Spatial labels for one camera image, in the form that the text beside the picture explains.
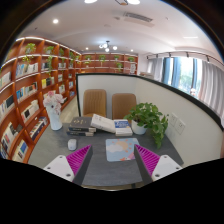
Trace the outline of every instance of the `table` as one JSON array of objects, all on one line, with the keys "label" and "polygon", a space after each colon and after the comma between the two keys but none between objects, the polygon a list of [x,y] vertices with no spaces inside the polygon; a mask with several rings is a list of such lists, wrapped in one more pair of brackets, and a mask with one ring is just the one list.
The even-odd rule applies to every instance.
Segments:
[{"label": "table", "polygon": [[69,124],[64,123],[58,131],[51,130],[50,125],[36,144],[28,164],[44,168],[58,155],[69,155],[68,140],[77,139],[77,149],[89,144],[93,147],[83,185],[88,186],[120,186],[142,182],[142,177],[136,160],[108,162],[106,158],[106,139],[137,138],[139,144],[158,155],[168,155],[179,165],[183,164],[180,155],[165,135],[160,149],[156,148],[149,130],[144,135],[133,134],[129,137],[117,137],[113,133],[97,130],[93,137],[69,136],[66,134]]}]

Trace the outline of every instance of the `ceiling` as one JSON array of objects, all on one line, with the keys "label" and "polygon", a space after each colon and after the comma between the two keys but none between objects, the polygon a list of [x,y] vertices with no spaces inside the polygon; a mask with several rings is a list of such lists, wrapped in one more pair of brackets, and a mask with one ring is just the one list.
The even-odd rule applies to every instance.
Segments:
[{"label": "ceiling", "polygon": [[[98,0],[92,4],[86,4],[84,0],[63,1],[40,14],[18,38],[40,36],[80,53],[85,53],[86,47],[89,51],[99,51],[99,45],[109,40],[119,52],[131,53],[133,49],[134,54],[155,54],[189,50],[222,61],[207,35],[187,16],[159,0],[140,2],[139,5],[122,6],[115,0]],[[137,20],[125,21],[125,12],[146,16],[152,21],[141,24]],[[58,24],[53,24],[55,18],[59,20]]]}]

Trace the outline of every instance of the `white partition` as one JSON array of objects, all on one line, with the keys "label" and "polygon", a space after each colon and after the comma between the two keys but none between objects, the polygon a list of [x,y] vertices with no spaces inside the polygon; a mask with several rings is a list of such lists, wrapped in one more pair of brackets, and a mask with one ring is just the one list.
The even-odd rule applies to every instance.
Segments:
[{"label": "white partition", "polygon": [[223,133],[217,123],[202,109],[184,97],[152,82],[130,76],[79,75],[78,90],[82,115],[83,93],[86,89],[105,89],[107,117],[112,117],[112,95],[134,93],[137,103],[149,102],[163,114],[175,113],[185,124],[178,134],[170,123],[166,135],[184,161],[183,167],[220,158]]}]

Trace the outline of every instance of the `white flower pot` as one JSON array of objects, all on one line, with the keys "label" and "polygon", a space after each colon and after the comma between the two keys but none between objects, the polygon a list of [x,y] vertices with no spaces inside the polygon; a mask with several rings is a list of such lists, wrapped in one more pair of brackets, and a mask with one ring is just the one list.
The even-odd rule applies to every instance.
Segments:
[{"label": "white flower pot", "polygon": [[47,113],[50,119],[51,129],[54,131],[59,130],[62,127],[60,115],[55,114],[54,112],[49,112],[49,111],[47,111]]},{"label": "white flower pot", "polygon": [[132,122],[131,122],[131,128],[132,128],[132,131],[137,135],[143,135],[143,134],[145,134],[145,132],[147,130],[147,128],[144,128],[144,126],[139,127],[137,125],[137,122],[135,122],[134,120],[132,120]]}]

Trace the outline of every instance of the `air vent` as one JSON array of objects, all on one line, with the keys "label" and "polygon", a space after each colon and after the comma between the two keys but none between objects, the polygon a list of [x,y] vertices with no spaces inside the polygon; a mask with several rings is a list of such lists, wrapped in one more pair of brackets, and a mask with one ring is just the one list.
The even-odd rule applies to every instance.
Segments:
[{"label": "air vent", "polygon": [[141,15],[138,15],[138,14],[130,13],[130,12],[125,12],[124,17],[131,17],[131,18],[135,18],[135,19],[139,19],[139,20],[148,22],[148,23],[152,21],[152,19],[150,19],[150,18],[147,18],[145,16],[141,16]]}]

